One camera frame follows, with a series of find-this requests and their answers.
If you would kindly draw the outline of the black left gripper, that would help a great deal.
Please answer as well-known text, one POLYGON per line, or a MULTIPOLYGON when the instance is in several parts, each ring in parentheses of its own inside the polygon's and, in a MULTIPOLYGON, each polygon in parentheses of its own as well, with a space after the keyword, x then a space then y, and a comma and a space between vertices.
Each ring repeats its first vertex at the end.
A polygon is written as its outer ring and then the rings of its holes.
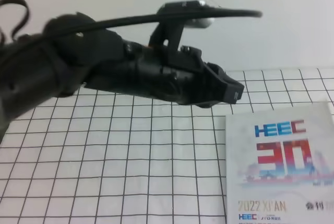
POLYGON ((165 46, 149 48, 126 41, 124 61, 118 65, 122 94, 211 108, 222 102, 236 104, 244 85, 218 65, 206 63, 201 50, 168 53, 165 46))

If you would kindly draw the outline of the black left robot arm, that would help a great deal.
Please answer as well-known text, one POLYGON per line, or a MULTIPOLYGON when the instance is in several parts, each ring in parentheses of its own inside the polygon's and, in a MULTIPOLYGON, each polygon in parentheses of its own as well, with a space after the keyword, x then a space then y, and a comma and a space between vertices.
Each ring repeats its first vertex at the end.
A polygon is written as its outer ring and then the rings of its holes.
POLYGON ((99 22, 81 13, 53 19, 42 34, 1 48, 1 129, 81 86, 201 108, 235 104, 244 86, 179 42, 189 20, 248 16, 259 13, 211 8, 99 22))

